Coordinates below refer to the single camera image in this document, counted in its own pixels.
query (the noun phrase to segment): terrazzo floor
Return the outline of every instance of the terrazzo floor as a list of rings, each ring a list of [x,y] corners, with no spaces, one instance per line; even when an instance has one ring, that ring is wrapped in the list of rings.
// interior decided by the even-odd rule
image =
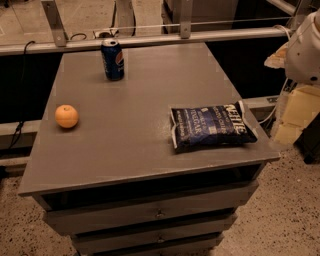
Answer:
[[[12,1],[15,9],[0,6],[0,45],[23,44],[30,40],[52,41],[47,24],[38,22],[38,30],[34,33],[30,18],[29,23],[22,22],[23,15],[29,13],[28,6],[37,1],[29,0],[28,4]],[[79,23],[86,24],[88,27],[81,29],[91,34],[92,27],[102,23],[104,26],[105,21],[101,20],[97,20],[102,22],[100,25],[77,20],[86,13],[95,15],[97,8],[100,9],[99,1],[92,0],[89,4],[81,0],[57,0],[63,6],[62,19],[69,35],[79,32],[74,27]],[[158,24],[160,8],[155,2],[160,3],[159,0],[134,1],[139,24]],[[104,15],[110,14],[108,10],[101,9]],[[0,256],[75,255],[70,238],[59,236],[42,221],[42,208],[33,199],[17,195],[20,180],[21,177],[1,180]],[[320,256],[319,162],[306,165],[299,151],[292,146],[282,150],[279,161],[265,167],[258,181],[259,188],[246,205],[238,208],[238,218],[223,233],[225,238],[220,245],[211,251],[190,252],[184,256]]]
[[[43,221],[43,210],[31,198],[17,196],[20,177],[0,187],[0,255],[73,256],[69,237]],[[223,232],[214,250],[183,256],[317,256],[320,255],[320,165],[306,165],[289,147],[258,177],[259,188],[237,209],[237,220]]]

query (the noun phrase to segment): orange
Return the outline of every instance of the orange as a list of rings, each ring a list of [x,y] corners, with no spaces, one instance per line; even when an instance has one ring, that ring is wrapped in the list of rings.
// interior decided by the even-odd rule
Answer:
[[[78,123],[78,111],[71,105],[61,105],[55,112],[56,122],[63,128],[71,128]]]

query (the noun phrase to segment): metal pole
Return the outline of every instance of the metal pole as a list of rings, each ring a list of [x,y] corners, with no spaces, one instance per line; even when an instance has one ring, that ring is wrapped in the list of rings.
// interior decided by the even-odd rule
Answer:
[[[58,47],[67,45],[68,36],[63,27],[55,0],[41,0],[42,7],[49,22],[53,40]]]
[[[284,11],[285,13],[289,14],[290,16],[294,15],[296,7],[285,2],[284,0],[267,0],[270,4],[278,7],[280,10]]]
[[[190,37],[192,7],[193,7],[193,0],[181,0],[181,12],[180,12],[181,39],[187,39]]]
[[[230,41],[238,39],[268,38],[286,36],[283,30],[277,28],[250,28],[235,30],[217,30],[207,32],[191,33],[188,39],[181,39],[179,35],[169,34],[150,37],[127,37],[119,38],[123,48],[143,47],[155,45],[169,45],[182,43]],[[95,51],[101,46],[101,39],[69,41],[65,47],[57,47],[54,43],[31,44],[28,47],[28,54],[49,53],[49,52],[80,52]],[[25,45],[0,46],[0,56],[23,54]]]

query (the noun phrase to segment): blue can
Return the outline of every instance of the blue can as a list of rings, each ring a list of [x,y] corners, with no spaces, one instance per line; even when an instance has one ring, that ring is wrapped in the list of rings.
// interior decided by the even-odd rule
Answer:
[[[102,41],[101,53],[106,76],[109,80],[120,80],[124,76],[124,59],[121,46],[115,39]]]

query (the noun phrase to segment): speckled floor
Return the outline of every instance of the speckled floor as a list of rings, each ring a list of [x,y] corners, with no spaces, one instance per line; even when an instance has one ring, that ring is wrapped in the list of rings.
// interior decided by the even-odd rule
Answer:
[[[238,219],[210,252],[194,256],[320,255],[320,165],[306,165],[289,147],[260,174],[259,188],[238,208]],[[43,221],[43,210],[17,196],[20,177],[3,179],[0,188],[0,255],[73,256],[68,237]]]

